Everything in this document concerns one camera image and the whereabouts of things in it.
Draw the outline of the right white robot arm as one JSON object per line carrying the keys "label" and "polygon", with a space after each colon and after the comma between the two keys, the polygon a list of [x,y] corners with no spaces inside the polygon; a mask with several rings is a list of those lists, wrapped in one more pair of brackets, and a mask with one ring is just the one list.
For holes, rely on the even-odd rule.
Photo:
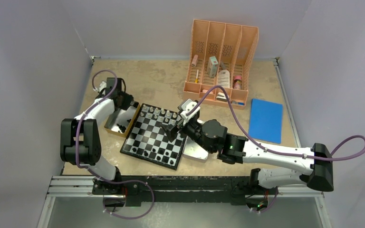
{"label": "right white robot arm", "polygon": [[170,121],[161,126],[169,141],[178,134],[185,135],[208,153],[227,164],[261,163],[274,169],[252,169],[248,188],[253,193],[282,185],[303,184],[310,189],[332,192],[333,164],[331,154],[324,144],[311,148],[293,148],[267,143],[251,142],[244,136],[228,133],[227,127],[217,120],[200,123],[190,120]]}

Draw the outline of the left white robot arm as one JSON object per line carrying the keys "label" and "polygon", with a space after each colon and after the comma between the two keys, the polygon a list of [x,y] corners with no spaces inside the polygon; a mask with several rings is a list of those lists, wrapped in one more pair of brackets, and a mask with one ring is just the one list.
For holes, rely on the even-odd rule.
{"label": "left white robot arm", "polygon": [[124,181],[119,169],[101,154],[98,128],[108,117],[137,105],[133,96],[126,92],[122,78],[108,78],[105,87],[82,114],[61,122],[61,160],[88,170],[110,194],[118,194]]}

